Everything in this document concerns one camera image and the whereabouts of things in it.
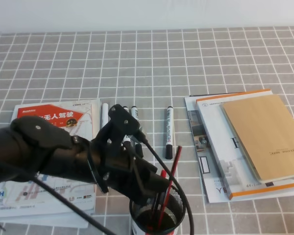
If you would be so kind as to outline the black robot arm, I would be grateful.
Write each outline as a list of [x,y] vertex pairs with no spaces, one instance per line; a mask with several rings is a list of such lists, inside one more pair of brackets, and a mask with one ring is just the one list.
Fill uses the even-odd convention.
[[122,147],[125,135],[144,138],[138,121],[132,117],[112,118],[89,141],[72,136],[41,117],[22,117],[0,129],[0,183],[25,182],[15,171],[42,173],[93,183],[106,193],[110,188],[131,201],[143,204],[165,192],[169,181],[139,157],[132,147]]

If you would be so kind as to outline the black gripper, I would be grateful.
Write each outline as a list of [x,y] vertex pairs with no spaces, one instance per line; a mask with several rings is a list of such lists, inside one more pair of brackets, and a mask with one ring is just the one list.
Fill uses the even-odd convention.
[[165,192],[170,181],[157,174],[157,168],[138,156],[130,146],[108,143],[100,147],[98,172],[108,187],[128,197],[135,203],[146,203],[157,194]]

